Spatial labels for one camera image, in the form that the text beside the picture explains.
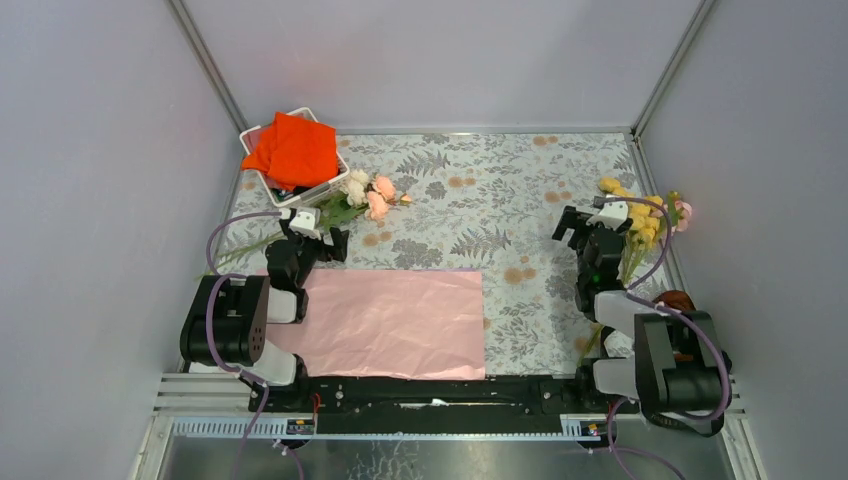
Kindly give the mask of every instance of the plastic basket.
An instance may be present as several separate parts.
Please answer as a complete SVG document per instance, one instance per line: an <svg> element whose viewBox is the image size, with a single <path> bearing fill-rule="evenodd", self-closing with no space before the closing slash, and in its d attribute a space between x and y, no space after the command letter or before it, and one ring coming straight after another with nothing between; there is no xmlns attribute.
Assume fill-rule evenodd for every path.
<svg viewBox="0 0 848 480"><path fill-rule="evenodd" d="M313 122L317 122L318 119L315 118L315 115L312 114L312 110L307 107L298 108L297 110L291 111L288 115L292 115L295 117L305 118L307 120L312 120ZM256 145L259 144L259 134L261 134L267 126L257 126L251 129L245 130L241 132L239 135L239 140L241 141L241 145L244 147L244 151L250 155L253 153L253 150L256 148ZM326 198L328 195L331 195L339 190L342 186L342 182L344 179L350 175L350 168L348 168L347 163L345 163L344 159L339 152L336 151L336 157L339 159L339 174L336 177L333 177L328 182L324 182L317 187L312 187L309 190L301 193L300 195L295 195L293 197L288 197L280 200L274 192L271 191L272 188L279 188L277 186L277 182L273 179L268 178L260 172L259 170L253 170L256 172L256 175L259 177L259 180L262 182L262 187L265 188L265 193L268 194L268 198L271 200L271 203L274 204L277 208L282 207L298 207L301 205L314 205L322 198Z"/></svg>

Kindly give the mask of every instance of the floral tablecloth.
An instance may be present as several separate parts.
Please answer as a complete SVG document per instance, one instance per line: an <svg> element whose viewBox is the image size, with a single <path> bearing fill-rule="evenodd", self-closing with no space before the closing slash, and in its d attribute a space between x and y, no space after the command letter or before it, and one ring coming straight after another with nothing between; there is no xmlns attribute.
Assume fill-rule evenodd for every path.
<svg viewBox="0 0 848 480"><path fill-rule="evenodd" d="M352 222L347 262L326 267L480 269L487 373L574 372L590 322L574 306L574 252L551 235L565 205L588 208L602 176L641 194L623 135L342 135L337 142L352 168L389 176L414 203L379 224ZM254 172L240 182L233 216L273 210ZM278 232L271 218L237 222L222 251ZM265 266L254 252L221 271ZM640 293L666 285L660 269Z"/></svg>

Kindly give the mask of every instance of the yellow rose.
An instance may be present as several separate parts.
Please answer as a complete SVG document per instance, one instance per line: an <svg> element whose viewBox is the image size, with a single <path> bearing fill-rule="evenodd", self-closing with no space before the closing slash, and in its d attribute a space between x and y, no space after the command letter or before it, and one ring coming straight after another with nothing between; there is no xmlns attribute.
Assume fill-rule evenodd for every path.
<svg viewBox="0 0 848 480"><path fill-rule="evenodd" d="M642 205L641 203L634 203L630 205L630 210L628 211L628 215L633 215L634 217L647 217L648 214L651 213L651 207L647 205Z"/></svg>
<svg viewBox="0 0 848 480"><path fill-rule="evenodd" d="M621 182L612 177L604 177L598 183L598 187L600 187L602 192L611 193L616 188L621 188Z"/></svg>
<svg viewBox="0 0 848 480"><path fill-rule="evenodd" d="M655 232L660 231L660 219L655 217L645 217L645 227L653 229Z"/></svg>
<svg viewBox="0 0 848 480"><path fill-rule="evenodd" d="M640 216L630 217L630 220L633 221L633 223L630 225L630 231L638 232L639 230L645 228L645 218L646 217Z"/></svg>
<svg viewBox="0 0 848 480"><path fill-rule="evenodd" d="M636 243L642 245L650 245L654 240L654 234L656 231L653 228L644 227L633 236L633 240L636 240Z"/></svg>
<svg viewBox="0 0 848 480"><path fill-rule="evenodd" d="M647 200L649 202L654 202L659 206L662 206L662 203L663 203L662 197L657 196L657 195L651 195L650 197L645 197L645 200Z"/></svg>
<svg viewBox="0 0 848 480"><path fill-rule="evenodd" d="M612 193L613 195L615 195L616 197L627 197L627 198L633 198L633 194L632 194L632 193L628 192L627 190L625 190L625 189L623 189L623 188L621 188L621 187L616 187L616 188L614 188L614 189L612 190L612 192L611 192L611 193Z"/></svg>

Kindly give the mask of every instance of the orange cloth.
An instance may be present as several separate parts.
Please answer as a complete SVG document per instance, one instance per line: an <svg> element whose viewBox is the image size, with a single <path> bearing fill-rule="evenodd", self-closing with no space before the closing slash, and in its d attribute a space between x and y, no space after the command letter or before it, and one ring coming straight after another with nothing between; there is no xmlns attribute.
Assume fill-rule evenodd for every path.
<svg viewBox="0 0 848 480"><path fill-rule="evenodd" d="M277 112L259 144L241 164L256 169L280 187L316 187L339 174L336 129Z"/></svg>

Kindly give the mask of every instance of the pink fabric sheet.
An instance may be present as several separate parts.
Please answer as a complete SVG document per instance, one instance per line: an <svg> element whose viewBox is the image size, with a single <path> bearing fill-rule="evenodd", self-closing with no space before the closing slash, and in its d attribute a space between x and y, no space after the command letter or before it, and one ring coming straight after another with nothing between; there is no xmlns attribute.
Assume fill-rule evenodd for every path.
<svg viewBox="0 0 848 480"><path fill-rule="evenodd" d="M316 269L305 288L303 323L266 335L310 376L485 377L480 272Z"/></svg>

